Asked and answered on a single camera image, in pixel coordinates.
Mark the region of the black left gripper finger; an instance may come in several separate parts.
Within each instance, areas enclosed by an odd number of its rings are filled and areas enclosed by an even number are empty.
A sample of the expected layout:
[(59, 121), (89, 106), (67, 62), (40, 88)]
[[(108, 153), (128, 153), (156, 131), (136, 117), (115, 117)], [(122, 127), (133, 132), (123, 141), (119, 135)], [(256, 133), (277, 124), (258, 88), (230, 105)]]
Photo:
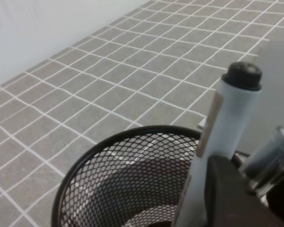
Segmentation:
[(266, 198), (267, 207), (232, 161), (209, 157), (204, 190), (207, 227), (284, 227), (284, 179)]

